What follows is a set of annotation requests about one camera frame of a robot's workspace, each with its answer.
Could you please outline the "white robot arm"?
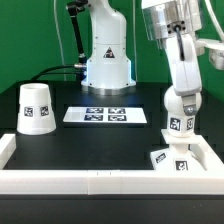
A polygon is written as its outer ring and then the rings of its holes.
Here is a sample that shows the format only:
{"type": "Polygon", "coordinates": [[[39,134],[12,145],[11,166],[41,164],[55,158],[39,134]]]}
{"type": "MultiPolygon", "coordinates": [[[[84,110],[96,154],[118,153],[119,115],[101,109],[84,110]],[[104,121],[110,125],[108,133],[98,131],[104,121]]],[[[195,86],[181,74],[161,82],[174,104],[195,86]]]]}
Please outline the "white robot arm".
{"type": "MultiPolygon", "coordinates": [[[[108,0],[89,0],[92,55],[87,60],[84,90],[100,95],[122,95],[135,89],[126,55],[126,19],[108,0]]],[[[168,58],[172,87],[185,115],[198,111],[202,89],[195,32],[202,28],[198,0],[142,0],[147,36],[156,39],[168,58]]]]}

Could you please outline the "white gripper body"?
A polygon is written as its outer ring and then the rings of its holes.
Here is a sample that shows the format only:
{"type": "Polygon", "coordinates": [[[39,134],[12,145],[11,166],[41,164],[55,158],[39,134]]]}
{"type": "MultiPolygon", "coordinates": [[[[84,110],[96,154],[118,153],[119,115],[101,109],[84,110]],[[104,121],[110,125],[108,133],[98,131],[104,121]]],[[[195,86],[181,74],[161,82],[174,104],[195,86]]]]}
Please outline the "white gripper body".
{"type": "Polygon", "coordinates": [[[177,96],[187,96],[200,92],[202,82],[193,39],[189,34],[181,39],[184,55],[180,56],[176,36],[166,40],[166,54],[174,91],[177,96]]]}

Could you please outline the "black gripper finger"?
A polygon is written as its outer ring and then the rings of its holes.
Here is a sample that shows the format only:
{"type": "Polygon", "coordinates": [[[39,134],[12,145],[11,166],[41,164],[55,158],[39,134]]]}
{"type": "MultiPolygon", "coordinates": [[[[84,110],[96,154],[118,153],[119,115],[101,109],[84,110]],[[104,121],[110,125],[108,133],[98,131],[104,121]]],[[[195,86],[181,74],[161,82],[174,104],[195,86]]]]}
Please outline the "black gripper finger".
{"type": "Polygon", "coordinates": [[[184,96],[182,98],[183,111],[186,116],[195,116],[200,110],[202,98],[200,93],[184,96]]]}

